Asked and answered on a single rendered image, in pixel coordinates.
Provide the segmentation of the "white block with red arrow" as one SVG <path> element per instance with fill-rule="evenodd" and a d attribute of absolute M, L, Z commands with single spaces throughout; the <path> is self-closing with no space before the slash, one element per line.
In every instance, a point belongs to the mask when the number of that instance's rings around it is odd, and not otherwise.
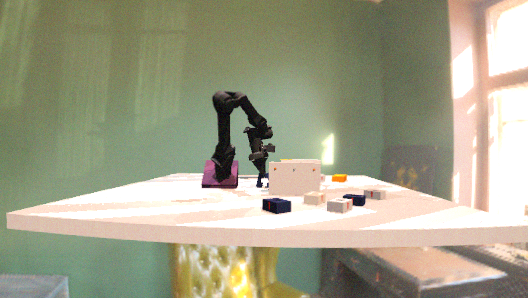
<path fill-rule="evenodd" d="M 365 199 L 377 199 L 377 200 L 386 199 L 385 190 L 365 189 L 363 195 L 365 195 Z"/>

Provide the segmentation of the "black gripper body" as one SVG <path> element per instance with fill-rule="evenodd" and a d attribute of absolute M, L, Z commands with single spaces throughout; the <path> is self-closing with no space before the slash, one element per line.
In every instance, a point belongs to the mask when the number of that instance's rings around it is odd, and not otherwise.
<path fill-rule="evenodd" d="M 258 160 L 258 159 L 262 159 L 262 158 L 265 158 L 265 157 L 269 157 L 268 153 L 265 152 L 261 152 L 261 143 L 263 145 L 263 142 L 262 140 L 255 140 L 255 141 L 252 141 L 252 142 L 249 142 L 249 147 L 251 147 L 251 151 L 252 153 L 248 156 L 249 157 L 249 161 L 251 160 Z"/>

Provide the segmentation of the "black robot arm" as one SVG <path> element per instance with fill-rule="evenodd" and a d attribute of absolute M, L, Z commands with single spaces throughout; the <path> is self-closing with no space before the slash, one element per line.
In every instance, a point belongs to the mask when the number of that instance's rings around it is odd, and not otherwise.
<path fill-rule="evenodd" d="M 273 136 L 272 126 L 253 107 L 248 97 L 240 92 L 218 91 L 213 96 L 213 107 L 217 113 L 218 144 L 210 158 L 214 162 L 215 178 L 230 178 L 231 166 L 235 154 L 235 146 L 230 143 L 230 114 L 234 108 L 240 106 L 248 116 L 249 126 L 243 133 L 247 133 L 249 142 L 270 139 Z"/>

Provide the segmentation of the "small beige block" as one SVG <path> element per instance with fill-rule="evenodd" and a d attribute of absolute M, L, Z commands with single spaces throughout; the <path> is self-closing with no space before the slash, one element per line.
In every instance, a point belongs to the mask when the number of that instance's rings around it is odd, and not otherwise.
<path fill-rule="evenodd" d="M 308 193 L 304 195 L 304 203 L 319 205 L 326 202 L 326 193 Z"/>

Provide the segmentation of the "orange rectangular block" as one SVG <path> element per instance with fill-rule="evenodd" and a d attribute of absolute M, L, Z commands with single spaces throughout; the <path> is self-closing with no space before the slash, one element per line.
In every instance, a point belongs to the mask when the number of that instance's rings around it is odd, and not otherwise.
<path fill-rule="evenodd" d="M 344 182 L 347 180 L 347 175 L 334 175 L 332 176 L 332 182 Z"/>

